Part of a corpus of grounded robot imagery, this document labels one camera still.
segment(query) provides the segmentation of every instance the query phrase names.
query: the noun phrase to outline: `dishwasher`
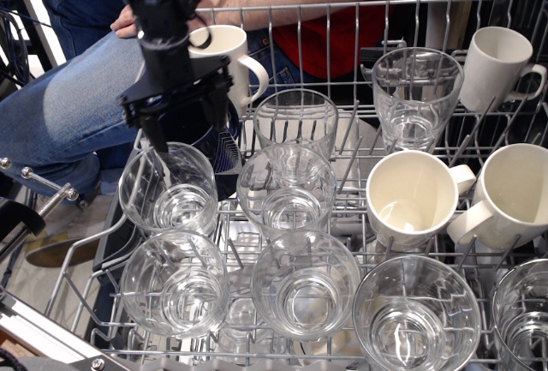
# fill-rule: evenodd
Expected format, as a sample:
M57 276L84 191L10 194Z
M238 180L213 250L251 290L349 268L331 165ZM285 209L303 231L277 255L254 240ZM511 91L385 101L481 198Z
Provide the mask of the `dishwasher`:
M356 14L364 7L382 7L386 15L392 6L410 9L414 18L414 42L417 46L420 30L426 27L424 10L442 10L442 42L438 49L448 54L460 50L450 44L454 34L453 26L460 24L462 9L468 10L469 27L479 29L488 25L510 27L525 35L535 50L532 61L545 63L548 51L548 4L547 0L398 0L391 2L347 3L345 7L355 8ZM330 9L341 4L321 4L315 7ZM299 13L301 6L295 6ZM490 10L497 11L497 18L485 21L482 15ZM360 50L356 47L356 60L363 66L371 64L391 47L402 45L401 40L389 38L388 22L384 41L380 47ZM519 87L535 87L534 77L522 81ZM337 174L337 198L331 215L330 233L342 241L352 252L362 277L380 261L394 253L379 247L366 218L366 181L372 167L387 152L382 143L381 129L372 104L371 82L361 73L356 64L353 78L347 81L326 81L321 84L325 94L337 100L339 87L350 89L353 99L338 105L339 128L336 148L331 155L331 164ZM259 149L253 134L254 107L250 106L241 118L241 132L237 144L245 159L251 158ZM548 101L546 92L530 101L505 103L494 112L472 113L458 105L433 155L448 166L465 164L477 174L489 155L498 148L525 142L548 147ZM141 149L136 142L135 151ZM459 199L454 218L471 207L474 189ZM297 368L310 371L338 371L343 369L368 370L369 364L355 341L354 328L346 325L333 337L315 343L302 343L291 338L280 338L268 332L261 344L256 344L259 333L268 331L264 323L255 316L254 322L245 328L223 323L217 330L211 330L203 338L180 340L154 335L140 329L128 317L121 303L119 281L128 257L143 242L144 235L125 219L121 208L111 207L104 231L94 237L101 239L98 254L83 288L75 285L72 272L65 264L57 279L55 288L45 310L45 315L27 310L23 302L16 301L9 294L3 297L3 314L0 324L11 327L27 344L47 346L51 356L62 362L72 362L79 369L141 369L181 371L237 371L242 368L260 371L290 371ZM266 246L257 228L242 212L238 200L233 196L218 205L217 228L212 240L220 247L229 272L249 271L258 255ZM490 309L494 284L513 266L531 259L548 255L548 233L537 237L522 247L509 247L493 251L479 242L466 247L455 247L449 237L441 232L433 237L420 254L442 261L466 279L479 304L482 322L480 342L475 355L470 359L467 370L504 369L494 345ZM70 253L78 247L76 243ZM63 304L63 293L74 293L79 307L74 314L71 332L82 324L86 335L80 339L71 332L57 327L48 319L57 304ZM224 337L241 338L241 348L226 350ZM548 356L535 359L536 369L548 368Z

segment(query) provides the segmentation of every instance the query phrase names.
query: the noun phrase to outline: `human hand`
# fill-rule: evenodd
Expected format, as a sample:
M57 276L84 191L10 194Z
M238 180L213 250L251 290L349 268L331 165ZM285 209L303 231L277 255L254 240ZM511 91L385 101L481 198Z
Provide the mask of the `human hand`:
M116 21L110 24L110 29L116 32L116 35L121 39L128 39L137 35L134 13L129 4L123 8Z

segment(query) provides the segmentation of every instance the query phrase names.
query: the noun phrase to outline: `shoe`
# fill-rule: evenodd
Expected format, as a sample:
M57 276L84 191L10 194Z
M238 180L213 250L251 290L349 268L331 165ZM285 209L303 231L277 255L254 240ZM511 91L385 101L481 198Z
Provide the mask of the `shoe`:
M113 200L111 195L98 194L85 206L57 206L45 218L45 231L34 241L28 242L25 258L33 266L60 267L69 248L77 241L99 233ZM73 266L92 260L97 252L99 240L88 242L76 248L69 265Z

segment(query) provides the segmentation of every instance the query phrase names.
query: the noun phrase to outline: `drinking glass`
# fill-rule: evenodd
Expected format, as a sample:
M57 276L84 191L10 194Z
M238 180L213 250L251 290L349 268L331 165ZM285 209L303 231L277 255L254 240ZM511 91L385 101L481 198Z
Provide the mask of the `drinking glass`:
M118 186L121 208L149 235L169 227L210 235L218 205L211 163L187 144L169 142L168 148L149 147L129 161Z
M274 239L288 230L327 230L336 188L335 171L322 155L275 144L246 162L236 193L249 220Z
M259 255L251 296L275 333L318 340L340 331L350 318L359 282L358 264L342 242L323 232L295 231Z
M422 255L373 268L356 292L353 319L373 369L460 370L480 341L480 309L466 281Z
M253 114L253 128L262 148L290 142L307 145L329 158L338 118L337 106L322 93L289 89L259 104Z
M373 66L373 101L386 151L433 151L458 102L463 73L451 56L399 48Z
M548 260L530 260L509 271L495 289L491 315L504 369L545 369Z
M229 305L223 256L209 238L169 229L143 242L123 269L128 315L157 335L195 338L214 331Z

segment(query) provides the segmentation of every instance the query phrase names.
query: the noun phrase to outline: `red shirt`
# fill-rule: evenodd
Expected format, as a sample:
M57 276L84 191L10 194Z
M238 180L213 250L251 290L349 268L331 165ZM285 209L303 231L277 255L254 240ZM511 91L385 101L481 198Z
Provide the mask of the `red shirt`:
M359 48L375 46L384 34L384 5L360 7ZM331 78L354 71L356 58L356 10L354 7L331 14L330 66ZM274 40L287 56L299 66L296 25L275 27ZM327 19L321 17L301 24L303 69L320 78L327 78Z

